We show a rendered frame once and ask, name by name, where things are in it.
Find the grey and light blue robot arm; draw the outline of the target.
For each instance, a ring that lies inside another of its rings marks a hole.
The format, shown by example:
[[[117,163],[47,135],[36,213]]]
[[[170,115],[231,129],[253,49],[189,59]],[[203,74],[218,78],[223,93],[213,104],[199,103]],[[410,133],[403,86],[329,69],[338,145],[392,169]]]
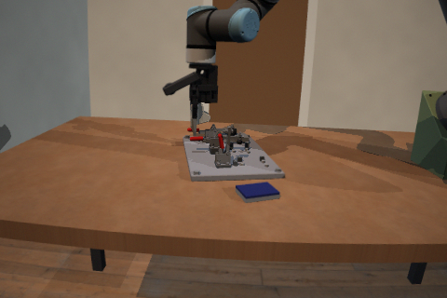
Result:
[[[237,0],[221,10],[214,6],[190,7],[186,18],[186,62],[215,63],[216,42],[250,42],[259,32],[260,20],[278,1]],[[197,80],[198,74],[193,73],[174,84],[168,83],[163,91],[166,96],[173,95]],[[436,101],[436,113],[447,130],[447,90]]]

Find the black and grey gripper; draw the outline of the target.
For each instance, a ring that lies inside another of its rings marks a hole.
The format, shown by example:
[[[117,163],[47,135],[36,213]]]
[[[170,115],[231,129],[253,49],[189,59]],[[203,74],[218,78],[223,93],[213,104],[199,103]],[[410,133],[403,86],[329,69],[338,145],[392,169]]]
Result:
[[[190,64],[189,68],[196,69],[199,76],[199,80],[190,84],[189,98],[190,98],[190,118],[191,130],[196,136],[196,125],[210,121],[210,115],[204,111],[204,103],[216,103],[218,102],[218,66],[214,67],[210,65]],[[204,68],[204,69],[199,69]],[[204,71],[201,74],[201,71]],[[192,96],[191,96],[192,89]]]

